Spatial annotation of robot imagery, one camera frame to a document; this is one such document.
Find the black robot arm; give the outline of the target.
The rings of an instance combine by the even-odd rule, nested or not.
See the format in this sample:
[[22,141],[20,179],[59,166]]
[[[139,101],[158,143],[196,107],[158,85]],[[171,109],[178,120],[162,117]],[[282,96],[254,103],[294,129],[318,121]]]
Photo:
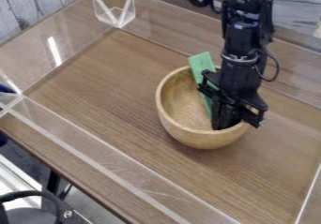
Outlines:
[[266,101],[258,95],[262,82],[273,82],[265,76],[267,51],[274,32],[273,0],[188,0],[196,7],[208,7],[220,16],[222,38],[219,70],[200,71],[198,91],[210,98],[211,128],[226,129],[247,122],[259,127]]

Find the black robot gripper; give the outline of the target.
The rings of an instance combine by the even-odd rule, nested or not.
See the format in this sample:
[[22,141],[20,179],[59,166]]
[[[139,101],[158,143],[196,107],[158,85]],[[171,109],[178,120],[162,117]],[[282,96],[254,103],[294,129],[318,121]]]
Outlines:
[[259,128],[269,105],[258,95],[261,54],[222,55],[218,72],[204,69],[198,91],[210,98],[211,128],[220,130],[242,121]]

